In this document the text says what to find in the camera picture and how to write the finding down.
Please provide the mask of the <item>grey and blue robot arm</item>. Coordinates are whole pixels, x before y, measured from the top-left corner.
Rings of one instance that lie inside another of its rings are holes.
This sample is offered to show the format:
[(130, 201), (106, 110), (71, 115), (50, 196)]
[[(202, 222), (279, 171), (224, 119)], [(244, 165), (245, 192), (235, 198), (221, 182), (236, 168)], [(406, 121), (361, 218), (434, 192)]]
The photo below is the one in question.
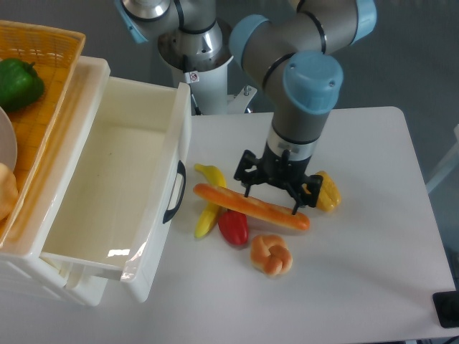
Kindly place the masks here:
[(236, 62), (275, 107), (263, 155), (245, 151), (236, 180), (246, 189), (267, 183), (285, 190), (296, 208), (318, 203), (324, 180), (306, 175), (306, 167), (344, 78), (333, 53), (373, 31), (373, 1), (294, 1), (294, 17), (279, 25), (252, 14), (230, 26), (217, 17), (214, 1), (115, 7), (133, 40), (155, 41), (176, 81), (189, 86), (195, 115), (229, 109), (227, 79), (205, 76)]

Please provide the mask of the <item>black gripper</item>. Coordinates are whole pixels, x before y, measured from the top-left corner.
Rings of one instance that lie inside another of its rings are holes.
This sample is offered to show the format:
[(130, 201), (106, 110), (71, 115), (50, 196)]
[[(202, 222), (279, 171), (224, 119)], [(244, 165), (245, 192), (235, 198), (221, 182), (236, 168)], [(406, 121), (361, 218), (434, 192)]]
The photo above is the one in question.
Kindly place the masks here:
[(296, 215), (299, 208), (315, 208), (323, 177), (318, 174), (307, 176), (305, 172), (317, 142), (318, 139), (295, 143), (270, 128), (262, 158), (245, 150), (237, 165), (234, 179), (245, 188), (244, 197), (250, 195), (252, 186), (265, 183), (267, 176), (269, 184), (285, 189), (294, 199), (292, 215)]

